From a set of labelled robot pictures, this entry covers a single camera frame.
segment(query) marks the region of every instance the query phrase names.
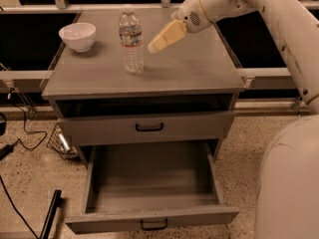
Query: terrazzo floor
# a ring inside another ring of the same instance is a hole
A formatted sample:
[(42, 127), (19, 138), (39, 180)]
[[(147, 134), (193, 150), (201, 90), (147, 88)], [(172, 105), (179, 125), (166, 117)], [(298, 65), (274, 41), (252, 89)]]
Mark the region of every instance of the terrazzo floor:
[[(25, 144), (34, 145), (41, 134), (28, 135), (23, 130), (19, 111), (2, 111), (8, 118), (7, 131), (0, 137), (0, 147), (20, 137)], [(9, 193), (30, 226), (41, 231), (55, 189), (62, 190), (64, 203), (58, 209), (50, 238), (61, 239), (145, 239), (145, 238), (205, 238), (252, 239), (254, 236), (254, 207), (259, 165), (273, 136), (298, 116), (291, 110), (237, 111), (232, 128), (223, 142), (216, 173), (227, 205), (240, 208), (239, 215), (229, 225), (169, 228), (163, 231), (117, 232), (75, 235), (64, 219), (79, 215), (86, 168), (79, 161), (66, 161), (47, 147), (49, 136), (56, 124), (51, 113), (37, 113), (27, 122), (29, 130), (45, 130), (48, 137), (34, 151), (17, 145), (13, 153), (0, 161), (0, 173)], [(9, 203), (0, 187), (0, 239), (33, 238)]]

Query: bottle cap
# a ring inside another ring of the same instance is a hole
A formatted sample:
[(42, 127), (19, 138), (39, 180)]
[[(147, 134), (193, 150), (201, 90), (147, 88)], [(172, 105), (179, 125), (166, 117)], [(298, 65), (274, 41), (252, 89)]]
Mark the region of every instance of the bottle cap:
[(123, 6), (123, 12), (132, 13), (133, 12), (133, 5), (132, 4), (125, 4)]

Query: bottle label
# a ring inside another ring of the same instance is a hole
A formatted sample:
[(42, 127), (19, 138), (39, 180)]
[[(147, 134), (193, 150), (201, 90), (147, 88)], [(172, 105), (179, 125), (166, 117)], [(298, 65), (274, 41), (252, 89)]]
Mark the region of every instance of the bottle label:
[(128, 47), (138, 46), (142, 43), (142, 31), (130, 34), (128, 31), (120, 30), (121, 44)]

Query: plastic water bottle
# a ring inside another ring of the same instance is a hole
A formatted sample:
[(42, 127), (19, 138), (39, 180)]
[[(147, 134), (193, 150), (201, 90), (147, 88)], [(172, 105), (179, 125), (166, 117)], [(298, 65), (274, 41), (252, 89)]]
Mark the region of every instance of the plastic water bottle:
[(119, 19), (122, 58), (126, 72), (139, 75), (144, 68), (142, 27), (133, 7), (126, 5)]

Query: empty drawer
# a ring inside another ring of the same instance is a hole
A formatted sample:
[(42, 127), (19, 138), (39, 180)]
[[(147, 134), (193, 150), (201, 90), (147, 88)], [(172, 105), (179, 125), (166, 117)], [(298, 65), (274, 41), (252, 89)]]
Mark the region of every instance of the empty drawer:
[(94, 147), (77, 234), (230, 223), (204, 140)]
[(234, 112), (59, 119), (72, 145), (225, 138)]

